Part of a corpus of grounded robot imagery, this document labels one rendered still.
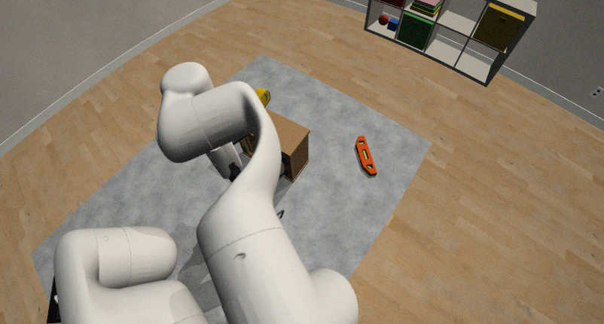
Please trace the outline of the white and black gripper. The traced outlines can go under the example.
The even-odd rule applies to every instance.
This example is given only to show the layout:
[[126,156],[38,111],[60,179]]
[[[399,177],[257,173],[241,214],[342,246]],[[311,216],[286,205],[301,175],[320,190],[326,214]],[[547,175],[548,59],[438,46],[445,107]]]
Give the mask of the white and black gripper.
[[206,155],[224,179],[229,178],[232,182],[241,173],[243,165],[232,142],[209,151]]

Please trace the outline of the orange spirit level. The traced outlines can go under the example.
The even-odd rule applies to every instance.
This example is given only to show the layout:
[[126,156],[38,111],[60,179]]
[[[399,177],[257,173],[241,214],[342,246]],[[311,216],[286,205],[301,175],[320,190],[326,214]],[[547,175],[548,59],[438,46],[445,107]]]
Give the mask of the orange spirit level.
[[361,163],[361,168],[369,175],[376,176],[377,169],[374,165],[373,158],[371,156],[370,149],[368,147],[365,136],[359,136],[355,145],[358,153],[358,158]]

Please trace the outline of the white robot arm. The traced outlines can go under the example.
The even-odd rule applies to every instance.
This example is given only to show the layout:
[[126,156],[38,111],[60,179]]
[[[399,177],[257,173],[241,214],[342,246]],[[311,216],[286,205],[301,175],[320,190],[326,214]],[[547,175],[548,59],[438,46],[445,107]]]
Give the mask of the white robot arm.
[[[275,212],[281,146],[256,92],[242,81],[214,88],[194,62],[169,69],[160,92],[156,139],[170,161],[187,162],[249,134],[257,142],[196,232],[228,323],[357,324],[349,281],[327,268],[307,272]],[[67,232],[53,257],[61,323],[210,324],[186,285],[167,280],[177,260],[175,241],[161,228]]]

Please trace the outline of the brown wooden cabinet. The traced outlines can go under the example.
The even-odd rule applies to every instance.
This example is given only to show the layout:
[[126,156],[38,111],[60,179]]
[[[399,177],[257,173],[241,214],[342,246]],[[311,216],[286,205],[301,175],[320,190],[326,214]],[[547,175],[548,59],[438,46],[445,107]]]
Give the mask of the brown wooden cabinet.
[[[276,132],[281,146],[282,163],[279,180],[286,178],[294,183],[304,167],[309,162],[308,134],[310,130],[275,112],[266,109]],[[239,141],[243,154],[252,157],[257,142],[253,134]]]

